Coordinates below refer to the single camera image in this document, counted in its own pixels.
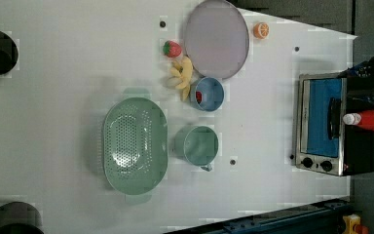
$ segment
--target white bottle cap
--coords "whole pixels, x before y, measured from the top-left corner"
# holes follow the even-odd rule
[[[361,117],[357,113],[352,113],[352,114],[346,114],[343,117],[343,122],[346,125],[357,125],[361,120]]]

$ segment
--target blue bowl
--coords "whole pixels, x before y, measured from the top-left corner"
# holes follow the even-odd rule
[[[221,106],[223,100],[223,86],[214,78],[202,78],[191,86],[190,101],[199,110],[214,111]]]

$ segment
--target white table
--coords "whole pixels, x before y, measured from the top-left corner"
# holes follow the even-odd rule
[[[0,205],[34,205],[45,233],[159,233],[349,195],[348,177],[298,170],[288,156],[299,74],[346,69],[354,37],[242,11],[250,32],[265,21],[270,36],[250,35],[243,70],[223,81],[222,109],[204,113],[162,84],[170,64],[161,47],[180,41],[199,2],[0,0],[0,30],[19,39],[20,57],[12,78],[0,79]],[[167,174],[136,206],[100,163],[104,116],[134,86],[163,108],[169,138]],[[186,124],[219,134],[211,173],[173,154]]]

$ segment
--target gray plate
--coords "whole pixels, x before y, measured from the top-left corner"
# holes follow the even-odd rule
[[[244,65],[248,30],[242,14],[223,0],[207,0],[190,15],[184,46],[194,67],[204,76],[230,78]]]

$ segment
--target orange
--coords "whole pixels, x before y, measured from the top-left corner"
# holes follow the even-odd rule
[[[269,25],[266,22],[259,22],[253,28],[253,34],[259,39],[265,39],[269,35]]]

